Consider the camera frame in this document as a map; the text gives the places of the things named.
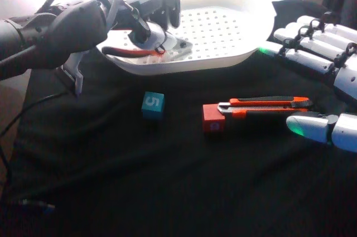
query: robotic arm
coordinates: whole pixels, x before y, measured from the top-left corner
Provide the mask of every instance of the robotic arm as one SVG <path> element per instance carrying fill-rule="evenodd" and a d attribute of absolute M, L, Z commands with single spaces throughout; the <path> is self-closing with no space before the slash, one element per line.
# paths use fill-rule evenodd
<path fill-rule="evenodd" d="M 357 31 L 322 19 L 300 17 L 274 36 L 282 45 L 266 42 L 260 49 L 290 70 L 331 87 L 344 102 L 357 107 Z M 334 144 L 357 152 L 357 116 L 315 112 L 296 113 L 287 118 L 288 128 L 314 141 Z"/>
<path fill-rule="evenodd" d="M 135 45 L 160 54 L 177 44 L 166 30 L 180 25 L 180 0 L 69 0 L 52 6 L 53 2 L 46 0 L 33 15 L 0 21 L 0 80 L 27 69 L 56 69 L 60 80 L 79 95 L 79 62 L 109 30 L 132 30 L 129 38 Z"/>

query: white basket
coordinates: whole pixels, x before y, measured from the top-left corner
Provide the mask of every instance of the white basket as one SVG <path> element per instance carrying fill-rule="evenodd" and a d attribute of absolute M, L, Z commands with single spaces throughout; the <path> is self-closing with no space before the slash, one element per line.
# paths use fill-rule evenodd
<path fill-rule="evenodd" d="M 191 52 L 128 59 L 107 55 L 116 65 L 138 75 L 158 75 L 228 67 L 247 59 L 273 30 L 276 13 L 268 0 L 181 0 L 181 25 L 173 35 L 193 44 Z M 98 45 L 138 50 L 130 31 L 110 31 Z"/>

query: black tablecloth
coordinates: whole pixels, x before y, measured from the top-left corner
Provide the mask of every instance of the black tablecloth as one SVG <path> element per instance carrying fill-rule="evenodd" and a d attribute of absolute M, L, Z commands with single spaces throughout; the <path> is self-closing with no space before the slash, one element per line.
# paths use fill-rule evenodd
<path fill-rule="evenodd" d="M 274 3 L 275 28 L 326 10 Z M 58 236 L 357 236 L 356 155 L 289 132 L 282 123 L 202 133 L 202 105 L 234 97 L 308 96 L 345 105 L 325 86 L 253 54 L 230 68 L 131 75 L 92 52 L 79 99 L 36 107 L 20 123 L 3 200 L 57 206 L 44 229 Z M 63 90 L 33 71 L 25 104 Z M 145 91 L 165 95 L 162 122 L 142 119 Z"/>

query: teal block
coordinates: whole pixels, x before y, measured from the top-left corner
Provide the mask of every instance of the teal block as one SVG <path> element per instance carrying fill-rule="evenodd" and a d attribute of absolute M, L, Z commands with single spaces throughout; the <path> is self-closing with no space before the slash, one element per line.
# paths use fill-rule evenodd
<path fill-rule="evenodd" d="M 163 117 L 165 96 L 160 93 L 145 92 L 141 111 L 146 119 L 159 120 Z"/>

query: red block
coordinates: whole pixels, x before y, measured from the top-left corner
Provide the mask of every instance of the red block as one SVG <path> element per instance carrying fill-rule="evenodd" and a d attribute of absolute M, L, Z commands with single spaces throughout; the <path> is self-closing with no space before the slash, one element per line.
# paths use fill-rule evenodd
<path fill-rule="evenodd" d="M 222 132 L 225 126 L 225 117 L 218 111 L 218 104 L 202 106 L 204 132 Z"/>

